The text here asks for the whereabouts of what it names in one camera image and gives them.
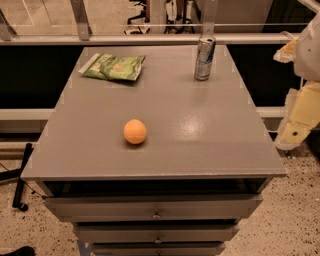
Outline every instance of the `plastic bag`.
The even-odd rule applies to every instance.
[[[90,78],[136,81],[144,59],[145,56],[119,58],[108,53],[96,54],[79,72]]]

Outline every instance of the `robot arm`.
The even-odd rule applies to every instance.
[[[299,36],[295,49],[294,71],[307,80],[298,92],[290,90],[287,116],[279,126],[275,145],[291,150],[300,145],[320,123],[320,12]]]

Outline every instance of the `orange ball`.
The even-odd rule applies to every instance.
[[[140,144],[147,137],[147,129],[140,120],[132,119],[124,126],[123,134],[129,143]]]

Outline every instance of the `aluminum can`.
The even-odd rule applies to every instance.
[[[194,77],[197,80],[207,80],[210,76],[216,39],[212,36],[201,36],[198,43],[198,54]]]

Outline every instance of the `speckled floor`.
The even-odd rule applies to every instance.
[[[221,256],[320,255],[320,164],[306,144],[291,151],[292,159],[280,154],[288,176],[269,184],[263,203],[240,222]],[[9,169],[20,166],[19,160],[0,162]],[[0,185],[0,255],[28,245],[38,256],[79,256],[71,224],[58,221],[41,197],[26,187],[22,201],[29,210],[11,207],[15,187],[14,182]]]

